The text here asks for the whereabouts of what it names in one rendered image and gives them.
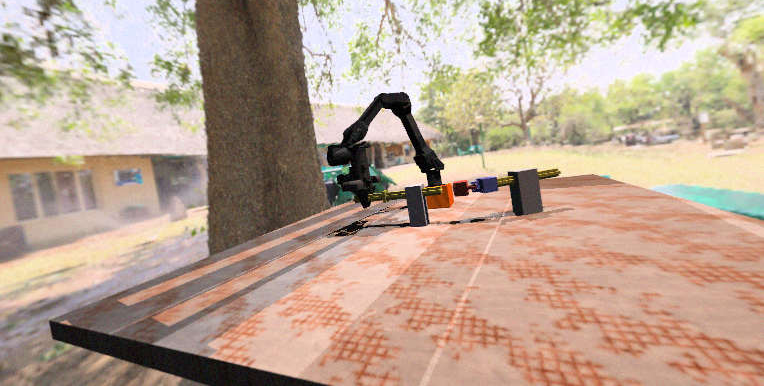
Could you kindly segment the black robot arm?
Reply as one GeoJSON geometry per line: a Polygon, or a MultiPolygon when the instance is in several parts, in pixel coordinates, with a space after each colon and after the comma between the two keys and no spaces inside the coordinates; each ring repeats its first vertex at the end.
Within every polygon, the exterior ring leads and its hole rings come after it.
{"type": "Polygon", "coordinates": [[[351,161],[351,164],[368,161],[366,148],[371,147],[371,145],[366,141],[361,144],[355,143],[365,138],[370,123],[382,107],[391,109],[393,114],[400,118],[416,151],[413,157],[416,166],[420,168],[422,173],[426,173],[428,186],[425,188],[444,185],[442,184],[440,170],[444,170],[445,165],[435,152],[426,145],[411,113],[412,104],[410,98],[405,92],[380,93],[377,95],[360,118],[343,132],[341,144],[328,146],[328,164],[333,167],[348,164],[349,161],[351,161]],[[349,148],[353,144],[355,144],[353,148],[349,148]]]}

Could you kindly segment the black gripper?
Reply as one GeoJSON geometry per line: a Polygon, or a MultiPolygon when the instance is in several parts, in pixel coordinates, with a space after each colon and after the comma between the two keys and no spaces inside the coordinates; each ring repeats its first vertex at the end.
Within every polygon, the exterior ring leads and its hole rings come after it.
{"type": "Polygon", "coordinates": [[[371,202],[368,202],[368,195],[374,194],[376,185],[372,183],[380,183],[381,177],[379,175],[370,176],[368,161],[353,163],[349,170],[352,170],[354,181],[344,182],[341,186],[342,192],[350,191],[357,195],[364,209],[370,207],[371,202]]]}

